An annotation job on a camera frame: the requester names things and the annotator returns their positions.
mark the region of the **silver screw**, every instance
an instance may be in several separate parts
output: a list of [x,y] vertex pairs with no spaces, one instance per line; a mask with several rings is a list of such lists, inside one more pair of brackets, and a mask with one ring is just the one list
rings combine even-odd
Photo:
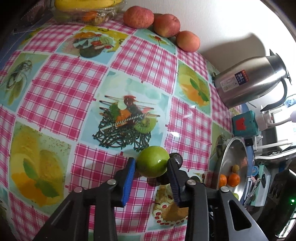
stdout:
[[196,184],[196,181],[189,179],[189,180],[187,180],[187,184],[193,186]]
[[83,188],[82,187],[75,187],[74,192],[80,193],[82,192]]
[[115,179],[109,179],[109,180],[107,181],[107,183],[108,183],[109,185],[115,185],[115,184],[116,184],[116,180],[115,180]]
[[220,187],[220,190],[221,190],[222,192],[229,192],[229,188],[226,187],[226,186]]

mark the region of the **kiwi slice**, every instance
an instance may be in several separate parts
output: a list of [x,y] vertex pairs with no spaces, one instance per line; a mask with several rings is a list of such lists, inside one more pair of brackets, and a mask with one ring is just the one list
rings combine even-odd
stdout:
[[133,127],[140,133],[147,134],[152,131],[156,125],[156,118],[145,117],[137,122]]

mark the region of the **white label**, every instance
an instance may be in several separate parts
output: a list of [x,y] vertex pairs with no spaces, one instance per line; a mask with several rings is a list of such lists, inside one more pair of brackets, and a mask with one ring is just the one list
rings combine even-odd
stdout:
[[233,76],[231,79],[221,81],[220,84],[224,92],[227,92],[239,86],[239,83],[235,76]]

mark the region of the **silver jug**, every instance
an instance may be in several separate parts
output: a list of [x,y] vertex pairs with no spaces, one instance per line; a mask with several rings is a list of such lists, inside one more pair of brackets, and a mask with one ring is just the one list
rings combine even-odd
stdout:
[[270,56],[249,58],[223,71],[214,77],[214,83],[224,104],[232,108],[267,94],[281,81],[284,96],[261,110],[267,111],[286,100],[287,85],[284,78],[288,78],[291,83],[281,57],[270,50]]

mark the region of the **plastic fruit container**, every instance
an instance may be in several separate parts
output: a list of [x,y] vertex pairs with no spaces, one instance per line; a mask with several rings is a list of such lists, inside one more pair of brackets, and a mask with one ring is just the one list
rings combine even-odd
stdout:
[[107,22],[114,18],[115,15],[121,12],[126,0],[113,5],[111,7],[100,8],[100,9],[75,9],[61,11],[56,8],[52,9],[54,20],[56,23],[67,23],[67,24],[87,24],[98,26],[101,23]]

